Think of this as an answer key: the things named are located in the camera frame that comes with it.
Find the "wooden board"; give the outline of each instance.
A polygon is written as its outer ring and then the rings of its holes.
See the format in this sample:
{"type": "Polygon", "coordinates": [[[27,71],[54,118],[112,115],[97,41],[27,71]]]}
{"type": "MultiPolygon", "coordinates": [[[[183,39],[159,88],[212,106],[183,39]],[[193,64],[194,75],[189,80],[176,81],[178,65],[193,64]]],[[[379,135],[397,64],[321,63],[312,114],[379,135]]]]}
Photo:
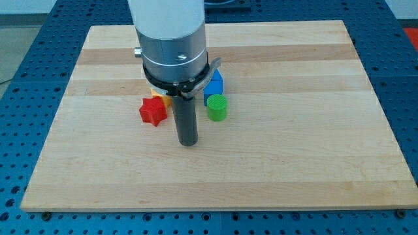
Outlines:
{"type": "Polygon", "coordinates": [[[135,29],[89,31],[25,193],[29,212],[416,208],[418,188],[341,21],[210,24],[229,115],[197,96],[179,145],[150,97],[135,29]]]}

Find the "blue block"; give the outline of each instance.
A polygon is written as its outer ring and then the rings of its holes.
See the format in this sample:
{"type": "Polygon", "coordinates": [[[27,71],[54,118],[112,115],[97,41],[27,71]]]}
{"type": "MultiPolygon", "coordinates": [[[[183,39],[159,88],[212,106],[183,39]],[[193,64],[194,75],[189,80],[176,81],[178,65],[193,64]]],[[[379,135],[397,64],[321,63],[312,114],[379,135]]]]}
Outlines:
{"type": "Polygon", "coordinates": [[[204,105],[206,106],[206,101],[208,100],[209,96],[223,93],[223,79],[221,73],[218,70],[215,70],[215,73],[210,80],[209,84],[203,89],[203,99],[204,105]]]}

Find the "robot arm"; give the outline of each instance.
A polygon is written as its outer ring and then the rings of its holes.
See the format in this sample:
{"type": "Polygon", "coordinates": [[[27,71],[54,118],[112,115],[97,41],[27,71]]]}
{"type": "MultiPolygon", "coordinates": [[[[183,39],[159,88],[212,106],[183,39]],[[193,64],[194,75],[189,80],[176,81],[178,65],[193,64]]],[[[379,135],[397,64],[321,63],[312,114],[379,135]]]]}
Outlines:
{"type": "Polygon", "coordinates": [[[172,96],[178,139],[197,142],[195,94],[210,81],[220,58],[210,65],[206,52],[203,0],[128,0],[152,86],[172,96]]]}

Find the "green cylinder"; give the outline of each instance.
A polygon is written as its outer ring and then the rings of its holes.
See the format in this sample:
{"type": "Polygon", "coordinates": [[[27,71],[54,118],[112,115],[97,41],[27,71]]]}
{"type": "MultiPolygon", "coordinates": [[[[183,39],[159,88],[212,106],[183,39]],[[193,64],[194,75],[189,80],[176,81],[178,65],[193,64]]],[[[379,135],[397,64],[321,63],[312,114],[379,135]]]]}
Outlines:
{"type": "Polygon", "coordinates": [[[208,98],[208,117],[212,121],[223,121],[227,117],[228,101],[223,95],[215,94],[208,98]]]}

